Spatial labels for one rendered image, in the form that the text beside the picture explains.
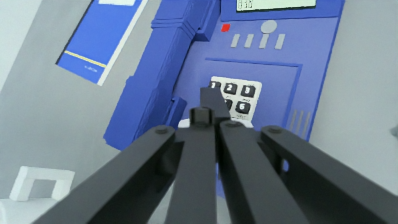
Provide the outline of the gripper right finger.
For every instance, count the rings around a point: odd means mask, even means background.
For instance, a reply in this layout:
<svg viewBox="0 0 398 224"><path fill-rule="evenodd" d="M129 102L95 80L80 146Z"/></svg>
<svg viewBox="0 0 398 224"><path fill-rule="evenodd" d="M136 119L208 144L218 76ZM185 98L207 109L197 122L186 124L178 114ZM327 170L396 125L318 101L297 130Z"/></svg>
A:
<svg viewBox="0 0 398 224"><path fill-rule="evenodd" d="M255 131L210 90L231 224L398 224L396 194L283 127Z"/></svg>

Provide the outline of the blue desk phone body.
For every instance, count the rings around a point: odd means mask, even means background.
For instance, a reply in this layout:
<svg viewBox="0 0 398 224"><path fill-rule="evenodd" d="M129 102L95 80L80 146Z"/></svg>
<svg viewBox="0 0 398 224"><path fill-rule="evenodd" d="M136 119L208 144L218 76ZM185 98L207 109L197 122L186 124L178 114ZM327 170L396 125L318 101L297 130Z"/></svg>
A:
<svg viewBox="0 0 398 224"><path fill-rule="evenodd" d="M232 118L309 142L345 0L213 0L173 86L165 126L178 130L220 87Z"/></svg>

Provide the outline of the blue notebook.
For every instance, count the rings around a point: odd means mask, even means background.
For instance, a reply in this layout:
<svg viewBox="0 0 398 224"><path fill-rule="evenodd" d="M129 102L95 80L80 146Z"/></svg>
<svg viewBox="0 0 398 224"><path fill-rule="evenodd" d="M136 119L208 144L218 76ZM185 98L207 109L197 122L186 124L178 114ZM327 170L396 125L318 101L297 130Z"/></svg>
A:
<svg viewBox="0 0 398 224"><path fill-rule="evenodd" d="M148 0L91 0L56 65L102 86Z"/></svg>

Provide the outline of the blue telephone handset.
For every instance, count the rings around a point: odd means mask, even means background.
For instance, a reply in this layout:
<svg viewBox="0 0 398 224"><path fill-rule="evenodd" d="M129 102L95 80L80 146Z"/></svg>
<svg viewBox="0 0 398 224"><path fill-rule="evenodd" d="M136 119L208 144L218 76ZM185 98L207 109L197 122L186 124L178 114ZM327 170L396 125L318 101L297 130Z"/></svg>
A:
<svg viewBox="0 0 398 224"><path fill-rule="evenodd" d="M123 151L149 129L166 125L173 86L213 0L162 0L134 76L126 85L105 131L106 144Z"/></svg>

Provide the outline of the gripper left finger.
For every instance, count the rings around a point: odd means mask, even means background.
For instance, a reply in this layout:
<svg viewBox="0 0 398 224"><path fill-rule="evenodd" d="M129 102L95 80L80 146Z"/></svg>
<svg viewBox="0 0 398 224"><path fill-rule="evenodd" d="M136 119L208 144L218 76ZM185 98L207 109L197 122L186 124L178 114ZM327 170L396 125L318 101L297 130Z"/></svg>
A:
<svg viewBox="0 0 398 224"><path fill-rule="evenodd" d="M217 224L210 87L178 130L158 125L30 224L147 224L175 180L164 224Z"/></svg>

